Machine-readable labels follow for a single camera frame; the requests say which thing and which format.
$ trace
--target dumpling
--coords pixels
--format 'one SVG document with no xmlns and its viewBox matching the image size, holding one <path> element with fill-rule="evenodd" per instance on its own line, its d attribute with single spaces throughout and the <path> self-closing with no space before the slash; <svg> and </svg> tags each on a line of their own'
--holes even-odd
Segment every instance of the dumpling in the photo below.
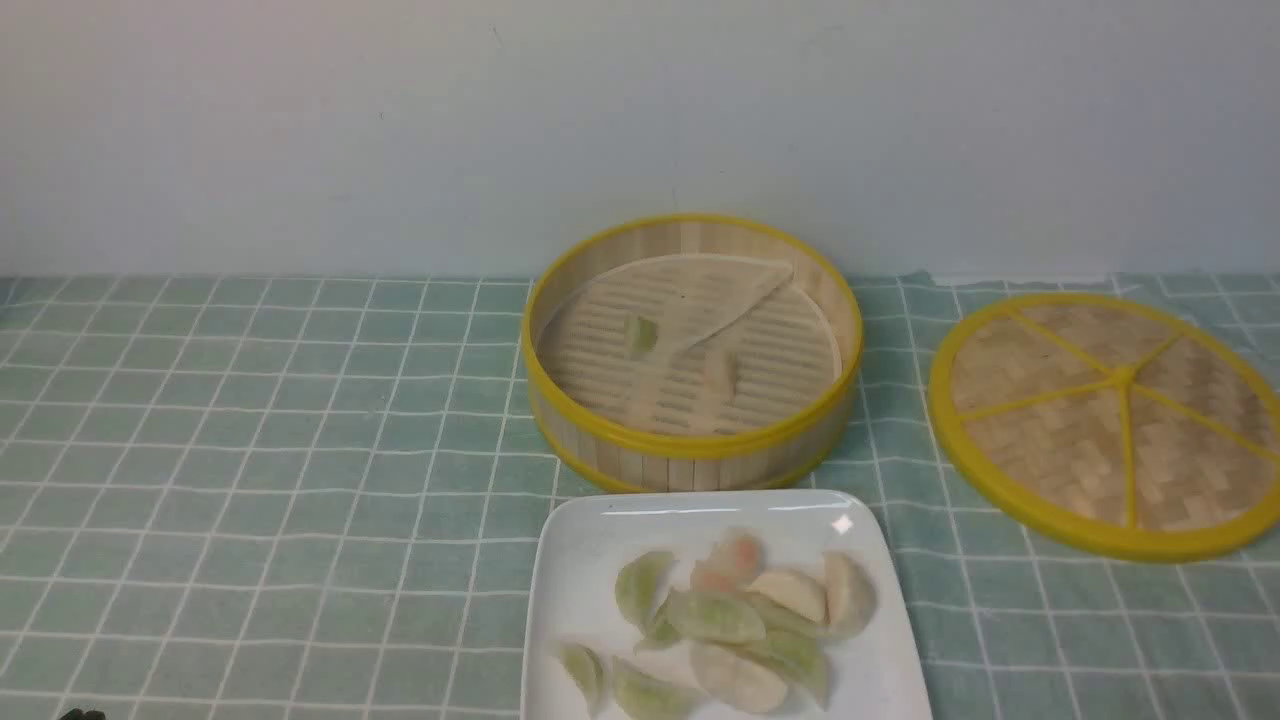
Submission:
<svg viewBox="0 0 1280 720">
<path fill-rule="evenodd" d="M 724 647 L 694 644 L 689 664 L 707 694 L 742 712 L 764 715 L 787 700 L 787 683 L 777 673 Z"/>
<path fill-rule="evenodd" d="M 698 705 L 690 688 L 641 673 L 621 657 L 613 659 L 613 701 L 631 720 L 684 720 Z"/>
<path fill-rule="evenodd" d="M 671 594 L 662 601 L 653 618 L 644 626 L 644 639 L 636 643 L 636 652 L 641 650 L 667 650 L 680 642 L 680 632 L 668 620 L 671 611 Z"/>
<path fill-rule="evenodd" d="M 763 594 L 805 620 L 827 621 L 827 592 L 818 580 L 799 570 L 765 570 L 746 589 Z"/>
<path fill-rule="evenodd" d="M 724 575 L 735 585 L 745 585 L 760 574 L 760 559 L 764 555 L 760 541 L 741 529 L 731 529 L 724 539 L 712 548 L 707 565 Z"/>
<path fill-rule="evenodd" d="M 827 633 L 850 638 L 863 632 L 876 612 L 876 588 L 861 565 L 844 552 L 822 553 L 827 577 Z"/>
<path fill-rule="evenodd" d="M 564 643 L 559 648 L 559 661 L 577 689 L 582 691 L 588 715 L 594 716 L 604 694 L 604 667 L 600 666 L 600 659 L 585 646 Z"/>
<path fill-rule="evenodd" d="M 689 589 L 699 592 L 735 592 L 737 583 L 730 579 L 728 575 L 699 560 L 694 562 L 694 570 L 689 573 Z"/>
<path fill-rule="evenodd" d="M 787 630 L 769 630 L 763 641 L 749 643 L 742 650 L 804 688 L 820 707 L 827 707 L 831 667 L 817 641 Z"/>
<path fill-rule="evenodd" d="M 745 600 L 712 592 L 673 592 L 667 619 L 681 637 L 740 644 L 764 639 L 764 621 Z"/>
<path fill-rule="evenodd" d="M 818 638 L 826 632 L 822 625 L 796 615 L 760 593 L 746 593 L 745 598 L 760 615 L 760 620 L 764 620 L 764 626 L 768 629 L 777 628 L 809 638 Z"/>
<path fill-rule="evenodd" d="M 627 562 L 613 583 L 613 598 L 618 611 L 627 623 L 644 628 L 649 621 L 649 609 L 653 596 L 658 593 L 658 583 L 663 573 L 675 562 L 676 556 L 664 550 L 654 550 Z"/>
</svg>

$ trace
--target yellow rim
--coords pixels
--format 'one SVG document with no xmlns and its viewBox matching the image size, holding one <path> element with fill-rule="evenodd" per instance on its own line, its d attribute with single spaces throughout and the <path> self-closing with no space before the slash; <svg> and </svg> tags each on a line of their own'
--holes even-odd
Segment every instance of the yellow rim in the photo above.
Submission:
<svg viewBox="0 0 1280 720">
<path fill-rule="evenodd" d="M 556 439 L 556 436 L 548 430 L 547 424 L 543 423 L 543 415 L 538 411 L 538 404 L 532 405 L 532 410 L 534 410 L 534 421 L 538 423 L 538 429 L 543 432 L 543 437 L 547 438 L 547 445 L 552 447 L 552 452 L 554 452 L 566 465 L 572 468 L 579 475 L 582 475 L 588 480 L 595 483 L 605 492 L 626 492 L 626 493 L 658 492 L 649 488 L 643 488 L 640 486 L 634 486 L 631 483 L 623 483 L 622 480 L 605 475 L 604 473 L 596 470 L 595 468 L 585 465 L 581 460 L 579 460 L 576 455 L 564 450 L 564 446 L 562 446 L 559 441 Z M 806 461 L 800 468 L 796 468 L 795 470 L 787 473 L 786 475 L 782 475 L 776 480 L 769 480 L 768 483 L 753 489 L 777 489 L 796 484 L 797 482 L 800 482 L 801 478 L 804 478 L 814 468 L 817 468 L 823 461 L 823 459 L 827 457 L 827 455 L 831 455 L 831 451 L 835 450 L 836 445 L 840 442 L 841 434 L 844 433 L 837 433 L 831 439 L 831 442 L 828 442 L 827 446 L 823 447 L 813 457 L 813 460 Z"/>
<path fill-rule="evenodd" d="M 1012 316 L 1019 319 L 1019 322 L 1023 322 L 1025 318 L 1019 313 L 1020 309 L 1034 305 L 1052 304 L 1089 304 L 1115 307 L 1137 315 L 1143 315 L 1169 325 L 1174 329 L 1175 334 L 1161 347 L 1156 348 L 1156 351 L 1151 352 L 1140 364 L 1133 368 L 1121 369 L 1107 368 L 1105 364 L 1100 363 L 1083 350 L 1062 340 L 1061 336 L 1053 334 L 1042 325 L 1037 324 L 1037 332 L 1043 331 L 1043 333 L 1048 333 L 1052 342 L 1062 346 L 1071 354 L 1080 356 L 1088 364 L 1102 369 L 1111 375 L 1112 379 L 1007 402 L 1001 406 L 993 406 L 991 409 L 970 413 L 968 415 L 957 413 L 955 404 L 951 401 L 951 366 L 955 361 L 956 354 L 961 347 L 964 347 L 965 342 L 969 341 L 974 332 L 998 316 Z M 951 456 L 955 466 L 969 479 L 970 483 L 973 483 L 975 488 L 978 488 L 978 491 L 986 495 L 991 502 L 1014 518 L 1021 520 L 1030 528 L 1057 538 L 1068 544 L 1101 555 L 1148 562 L 1183 562 L 1211 557 L 1235 550 L 1261 536 L 1277 520 L 1280 520 L 1280 471 L 1277 471 L 1277 478 L 1271 491 L 1267 492 L 1267 495 L 1263 496 L 1257 505 L 1221 525 L 1181 533 L 1144 530 L 1134 527 L 1134 503 L 1130 503 L 1130 527 L 1121 528 L 1082 518 L 1041 498 L 1033 491 L 1016 483 L 998 466 L 996 466 L 995 462 L 988 460 L 987 455 L 978 448 L 978 446 L 969 437 L 969 433 L 965 430 L 965 420 L 972 416 L 1007 411 L 1033 405 L 1036 402 L 1042 402 L 1052 397 L 1093 392 L 1103 387 L 1120 388 L 1123 392 L 1142 392 L 1153 400 L 1164 398 L 1160 393 L 1148 391 L 1142 386 L 1133 384 L 1133 374 L 1179 337 L 1187 337 L 1204 345 L 1212 350 L 1215 355 L 1230 365 L 1233 370 L 1239 373 L 1240 377 L 1244 378 L 1245 383 L 1248 383 L 1249 388 L 1253 389 L 1253 392 L 1262 400 L 1267 413 L 1275 420 L 1276 427 L 1280 427 L 1280 398 L 1276 397 L 1275 392 L 1262 375 L 1254 372 L 1253 368 L 1251 368 L 1235 352 L 1215 340 L 1212 336 L 1192 327 L 1188 323 L 1184 323 L 1183 320 L 1179 320 L 1178 318 L 1174 318 L 1172 315 L 1144 305 L 1138 305 L 1135 302 L 1098 295 L 1047 293 L 1012 297 L 983 307 L 961 320 L 960 324 L 957 324 L 942 341 L 941 347 L 938 347 L 937 357 L 933 361 L 928 393 L 929 415 L 933 420 L 934 429 L 937 430 L 938 442 L 946 450 L 947 455 Z M 1233 439 L 1236 441 L 1243 439 L 1236 433 L 1233 433 L 1230 429 L 1222 427 L 1220 423 L 1204 418 L 1188 407 L 1172 404 L 1171 401 L 1167 401 L 1167 398 L 1164 398 L 1162 401 L 1166 402 L 1166 405 L 1170 405 L 1174 410 L 1199 421 L 1212 432 L 1233 437 Z M 1126 413 L 1128 404 L 1121 405 L 1121 411 Z M 1130 437 L 1132 428 L 1129 428 L 1128 421 L 1124 423 L 1124 428 L 1123 442 L 1125 446 L 1125 474 L 1129 483 L 1126 492 L 1132 500 L 1135 492 L 1134 460 Z M 1271 460 L 1280 461 L 1280 457 L 1275 456 L 1275 454 L 1266 448 L 1257 447 L 1247 441 L 1243 445 L 1254 454 L 1261 454 Z"/>
<path fill-rule="evenodd" d="M 588 247 L 602 242 L 614 234 L 630 232 L 636 228 L 643 228 L 646 225 L 654 225 L 660 223 L 673 223 L 673 222 L 713 222 L 724 223 L 731 225 L 739 225 L 744 228 L 753 229 L 762 234 L 767 234 L 774 240 L 786 242 L 792 247 L 800 250 L 809 258 L 812 258 L 827 274 L 832 277 L 833 281 L 838 283 L 840 292 L 845 296 L 850 307 L 854 311 L 854 319 L 858 323 L 858 333 L 854 338 L 854 351 L 852 363 L 845 366 L 840 378 L 829 387 L 827 391 L 814 401 L 813 405 L 806 407 L 804 411 L 782 420 L 781 423 L 774 423 L 765 428 L 758 430 L 751 430 L 749 433 L 741 433 L 728 437 L 676 437 L 676 436 L 660 436 L 657 433 L 646 433 L 636 430 L 634 428 L 627 428 L 608 420 L 591 413 L 586 407 L 582 407 L 573 401 L 568 395 L 564 393 L 557 386 L 547 370 L 543 368 L 541 363 L 538 360 L 538 354 L 534 350 L 532 342 L 532 318 L 529 313 L 530 307 L 538 304 L 539 297 L 547 284 L 547 279 L 556 274 L 566 263 L 573 259 L 580 252 L 585 251 Z M 758 450 L 764 450 L 785 442 L 810 427 L 813 427 L 818 420 L 826 416 L 836 404 L 849 392 L 850 384 L 852 384 L 854 374 L 858 372 L 858 365 L 861 363 L 863 357 L 863 328 L 861 328 L 861 313 L 858 309 L 858 301 L 854 299 L 854 291 L 849 288 L 849 283 L 840 274 L 836 268 L 827 261 L 817 250 L 813 250 L 808 245 L 800 242 L 799 240 L 786 234 L 782 231 L 771 228 L 768 225 L 762 225 L 759 223 L 753 223 L 750 220 L 744 220 L 740 218 L 731 218 L 724 215 L 712 215 L 712 214 L 699 214 L 699 213 L 681 213 L 675 215 L 659 215 L 654 218 L 644 218 L 635 220 L 623 225 L 609 228 L 595 236 L 586 238 L 585 241 L 577 243 L 568 250 L 564 255 L 561 255 L 558 260 L 539 278 L 538 284 L 534 286 L 534 291 L 529 297 L 529 304 L 525 305 L 525 316 L 521 322 L 520 332 L 520 352 L 525 357 L 525 365 L 529 369 L 529 382 L 530 389 L 536 389 L 541 393 L 541 397 L 550 402 L 556 410 L 558 410 L 564 418 L 579 428 L 600 437 L 613 445 L 625 447 L 627 450 L 635 450 L 637 452 L 645 452 L 649 455 L 658 455 L 663 457 L 677 457 L 682 460 L 698 460 L 698 459 L 712 459 L 721 457 L 724 455 L 740 455 L 746 452 L 754 452 Z"/>
</svg>

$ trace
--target woven bamboo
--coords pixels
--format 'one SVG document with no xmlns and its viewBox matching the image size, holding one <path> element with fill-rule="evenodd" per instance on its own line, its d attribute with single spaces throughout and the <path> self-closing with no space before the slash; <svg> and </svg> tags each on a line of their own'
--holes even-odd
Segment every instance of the woven bamboo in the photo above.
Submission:
<svg viewBox="0 0 1280 720">
<path fill-rule="evenodd" d="M 1275 395 L 1146 307 L 1043 295 L 984 309 L 943 343 L 931 411 L 979 489 L 1091 550 L 1211 555 L 1280 516 Z"/>
<path fill-rule="evenodd" d="M 626 324 L 652 319 L 636 355 Z M 616 228 L 539 283 L 522 341 L 530 402 L 571 466 L 614 491 L 799 479 L 838 439 L 861 348 L 849 286 L 763 225 L 680 215 Z M 708 354 L 730 357 L 728 391 Z"/>
</svg>

